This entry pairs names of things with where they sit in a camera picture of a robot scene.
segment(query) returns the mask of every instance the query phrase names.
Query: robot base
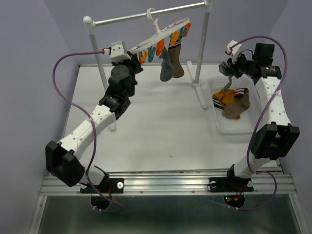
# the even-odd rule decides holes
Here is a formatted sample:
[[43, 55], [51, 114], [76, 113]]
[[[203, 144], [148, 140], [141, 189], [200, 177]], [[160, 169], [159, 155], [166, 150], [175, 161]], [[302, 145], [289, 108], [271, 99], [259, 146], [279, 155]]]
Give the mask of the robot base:
[[[95, 185], [96, 189], [99, 190], [102, 194], [108, 194], [111, 186], [112, 194], [122, 194], [123, 193], [123, 178], [109, 178], [103, 179], [99, 185]], [[82, 185], [80, 188], [81, 194], [95, 194], [96, 192], [88, 185]]]
[[208, 190], [211, 193], [237, 193], [241, 190], [242, 192], [253, 192], [252, 180], [250, 178], [243, 179], [243, 183], [229, 183], [226, 177], [211, 177], [209, 178]]

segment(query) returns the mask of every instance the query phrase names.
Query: brown sock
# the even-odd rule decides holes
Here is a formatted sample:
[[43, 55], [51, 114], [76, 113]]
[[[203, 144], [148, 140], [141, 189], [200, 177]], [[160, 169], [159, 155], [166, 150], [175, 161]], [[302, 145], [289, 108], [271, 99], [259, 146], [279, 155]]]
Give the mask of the brown sock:
[[179, 78], [184, 76], [184, 70], [180, 64], [180, 51], [181, 51], [181, 43], [172, 47], [169, 47], [168, 53], [170, 57], [171, 64], [174, 68], [174, 74], [172, 77]]
[[249, 107], [249, 90], [245, 88], [244, 94], [240, 97], [236, 97], [231, 105], [225, 107], [222, 111], [222, 115], [229, 119], [240, 119], [239, 115]]

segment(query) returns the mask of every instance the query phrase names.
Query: vertical pole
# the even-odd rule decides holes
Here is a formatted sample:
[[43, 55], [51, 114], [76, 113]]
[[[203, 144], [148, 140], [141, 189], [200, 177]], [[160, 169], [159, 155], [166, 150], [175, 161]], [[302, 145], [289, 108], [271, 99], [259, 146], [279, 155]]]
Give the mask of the vertical pole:
[[194, 80], [195, 85], [199, 84], [199, 75], [200, 75], [201, 64], [203, 63], [203, 55], [204, 55], [204, 49], [205, 49], [207, 27], [208, 27], [208, 21], [209, 21], [210, 10], [211, 10], [211, 5], [212, 5], [212, 2], [205, 1], [205, 3], [206, 3], [206, 5], [205, 5], [206, 12], [205, 12], [205, 17], [204, 17], [203, 31], [202, 31], [201, 40], [200, 40], [200, 48], [199, 48], [199, 55], [198, 55], [198, 60], [197, 60], [196, 75], [195, 75], [195, 80]]
[[[93, 51], [94, 52], [98, 51], [98, 44], [97, 44], [96, 36], [95, 36], [95, 33], [94, 33], [95, 22], [92, 21], [91, 17], [89, 17], [89, 16], [85, 16], [83, 18], [83, 22], [87, 26]], [[107, 83], [106, 75], [105, 75], [105, 72], [104, 72], [104, 69], [103, 69], [102, 59], [101, 59], [100, 54], [95, 54], [95, 57], [96, 57], [96, 60], [97, 60], [97, 67], [98, 67], [98, 70], [99, 70], [99, 75], [101, 76], [101, 80], [102, 80], [102, 83], [103, 83], [103, 86], [104, 86], [104, 90], [106, 91], [106, 89], [108, 88], [108, 83]]]

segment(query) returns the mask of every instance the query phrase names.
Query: clothespin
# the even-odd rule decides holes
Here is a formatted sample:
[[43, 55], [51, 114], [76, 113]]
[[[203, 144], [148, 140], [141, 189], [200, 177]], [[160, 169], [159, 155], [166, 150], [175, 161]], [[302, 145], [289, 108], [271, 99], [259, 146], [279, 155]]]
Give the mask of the clothespin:
[[180, 36], [180, 32], [174, 32], [171, 34], [171, 40], [170, 40], [170, 45], [174, 46], [176, 44], [176, 41], [178, 40]]
[[149, 62], [153, 61], [155, 52], [156, 52], [156, 47], [151, 46], [151, 47], [148, 48], [148, 61]]
[[179, 35], [179, 38], [177, 39], [177, 41], [181, 41], [182, 37], [184, 37], [184, 34], [186, 34], [187, 31], [188, 31], [188, 29], [185, 27], [180, 28], [180, 35]]
[[147, 55], [148, 55], [148, 52], [146, 52], [145, 50], [144, 50], [144, 55], [143, 55], [142, 51], [139, 52], [138, 57], [139, 57], [141, 66], [145, 63]]
[[161, 51], [165, 48], [165, 39], [160, 40], [157, 43], [157, 48], [156, 48], [156, 55], [160, 56]]
[[191, 23], [188, 23], [187, 25], [184, 26], [184, 28], [187, 28], [187, 31], [184, 33], [183, 37], [185, 38], [191, 28]]

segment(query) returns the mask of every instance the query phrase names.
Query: sock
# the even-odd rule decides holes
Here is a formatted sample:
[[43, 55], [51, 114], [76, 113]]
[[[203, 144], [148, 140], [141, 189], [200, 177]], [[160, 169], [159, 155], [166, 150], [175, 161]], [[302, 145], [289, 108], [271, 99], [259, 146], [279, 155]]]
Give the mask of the sock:
[[249, 90], [247, 88], [236, 89], [234, 102], [224, 108], [222, 115], [229, 119], [240, 119], [239, 115], [249, 107]]
[[181, 52], [181, 43], [175, 44], [175, 46], [169, 47], [168, 49], [169, 57], [171, 64], [174, 68], [174, 74], [172, 77], [179, 78], [184, 76], [184, 70], [180, 64], [180, 52]]
[[161, 51], [159, 59], [163, 59], [161, 63], [160, 80], [167, 82], [172, 78], [174, 74], [174, 68], [170, 62], [169, 53], [166, 47]]
[[235, 101], [235, 90], [222, 89], [220, 92], [213, 94], [213, 103], [216, 108], [223, 110], [228, 105], [231, 105]]
[[227, 83], [223, 89], [226, 91], [227, 89], [230, 88], [230, 86], [232, 85], [232, 76], [229, 76], [229, 83]]

